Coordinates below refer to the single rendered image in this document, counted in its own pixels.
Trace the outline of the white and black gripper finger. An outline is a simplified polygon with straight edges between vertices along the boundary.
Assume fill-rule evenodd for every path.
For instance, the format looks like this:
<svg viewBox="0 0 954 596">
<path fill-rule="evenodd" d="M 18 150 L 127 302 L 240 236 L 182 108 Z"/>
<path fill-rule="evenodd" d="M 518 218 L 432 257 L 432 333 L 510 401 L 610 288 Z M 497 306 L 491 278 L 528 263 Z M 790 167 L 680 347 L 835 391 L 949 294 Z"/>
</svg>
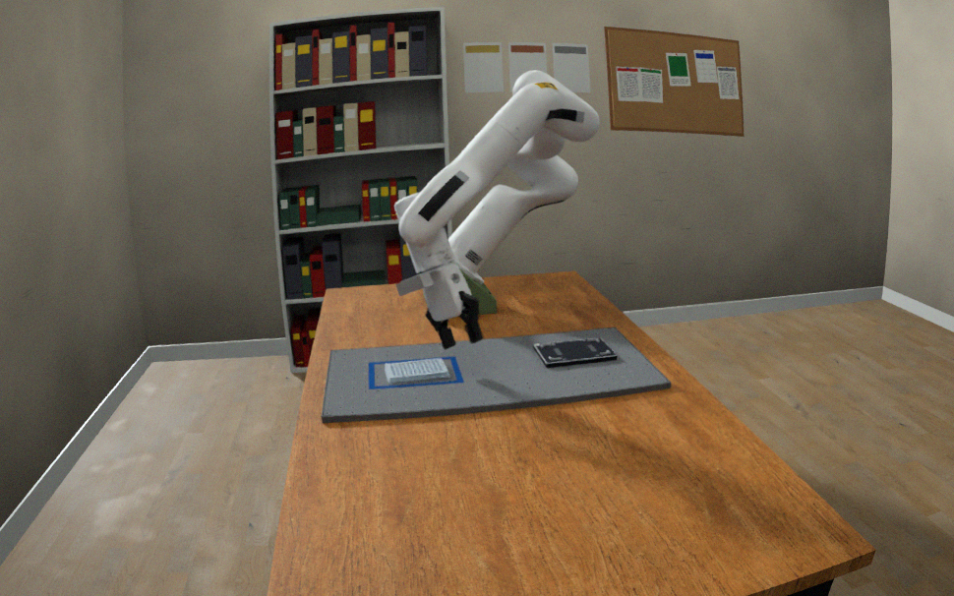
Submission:
<svg viewBox="0 0 954 596">
<path fill-rule="evenodd" d="M 461 291 L 458 291 L 457 294 L 459 300 L 463 301 L 462 304 L 464 307 L 458 317 L 465 323 L 464 330 L 469 344 L 482 340 L 482 335 L 477 324 L 477 299 Z M 464 302 L 467 303 L 469 307 Z M 467 314 L 467 316 L 465 316 L 465 314 Z"/>
<path fill-rule="evenodd" d="M 438 333 L 443 349 L 447 349 L 455 345 L 455 341 L 453 340 L 451 330 L 450 328 L 447 328 L 447 319 L 441 320 L 441 321 L 434 321 L 429 314 L 429 308 L 427 308 L 426 310 L 425 317 L 429 319 L 430 324 L 432 325 L 432 327 L 434 327 L 434 330 Z"/>
</svg>

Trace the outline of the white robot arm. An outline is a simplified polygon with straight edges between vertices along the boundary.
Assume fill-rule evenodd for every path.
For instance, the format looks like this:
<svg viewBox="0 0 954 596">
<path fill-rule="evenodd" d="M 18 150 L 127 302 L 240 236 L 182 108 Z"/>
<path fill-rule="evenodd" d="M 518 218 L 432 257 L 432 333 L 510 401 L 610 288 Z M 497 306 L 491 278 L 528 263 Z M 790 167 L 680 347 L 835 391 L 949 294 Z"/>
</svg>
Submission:
<svg viewBox="0 0 954 596">
<path fill-rule="evenodd" d="M 429 272 L 450 262 L 485 283 L 477 269 L 516 224 L 575 192 L 577 175 L 557 154 L 566 140 L 585 142 L 598 128 L 596 110 L 552 76 L 537 70 L 519 76 L 512 97 L 455 160 L 421 192 L 394 203 L 399 233 L 422 272 L 395 283 L 398 296 L 432 285 Z M 495 186 L 447 239 L 445 224 L 506 165 L 532 189 Z"/>
</svg>

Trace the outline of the blue tape border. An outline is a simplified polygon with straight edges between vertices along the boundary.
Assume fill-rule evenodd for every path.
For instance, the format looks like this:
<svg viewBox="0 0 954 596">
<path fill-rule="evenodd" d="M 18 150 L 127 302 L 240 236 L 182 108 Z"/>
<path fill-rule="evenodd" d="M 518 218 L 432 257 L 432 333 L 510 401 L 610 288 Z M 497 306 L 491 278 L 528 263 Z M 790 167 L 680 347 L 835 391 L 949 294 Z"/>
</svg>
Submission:
<svg viewBox="0 0 954 596">
<path fill-rule="evenodd" d="M 461 376 L 460 370 L 458 368 L 457 361 L 455 361 L 455 356 L 453 357 L 441 357 L 442 359 L 450 359 L 454 373 L 455 379 L 457 381 L 439 381 L 438 383 L 425 383 L 425 384 L 412 384 L 412 385 L 398 385 L 398 386 L 383 386 L 375 387 L 375 368 L 374 364 L 388 364 L 388 363 L 399 363 L 399 362 L 408 362 L 408 361 L 417 361 L 425 359 L 415 359 L 415 360 L 401 360 L 401 361 L 385 361 L 385 362 L 372 362 L 369 363 L 369 389 L 376 388 L 392 388 L 392 387 L 419 387 L 419 386 L 432 386 L 432 385 L 445 385 L 445 384 L 457 384 L 464 383 L 464 380 Z"/>
</svg>

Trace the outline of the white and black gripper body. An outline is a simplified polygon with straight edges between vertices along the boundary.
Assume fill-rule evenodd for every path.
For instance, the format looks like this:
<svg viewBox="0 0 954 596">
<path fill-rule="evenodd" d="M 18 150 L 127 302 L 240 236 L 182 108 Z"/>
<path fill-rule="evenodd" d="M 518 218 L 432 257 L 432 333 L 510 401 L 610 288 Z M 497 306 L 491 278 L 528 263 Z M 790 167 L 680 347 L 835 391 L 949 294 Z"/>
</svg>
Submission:
<svg viewBox="0 0 954 596">
<path fill-rule="evenodd" d="M 441 321 L 458 316 L 464 307 L 457 292 L 461 291 L 469 295 L 460 269 L 450 264 L 434 269 L 429 272 L 429 275 L 432 285 L 423 287 L 422 290 L 432 319 Z"/>
</svg>

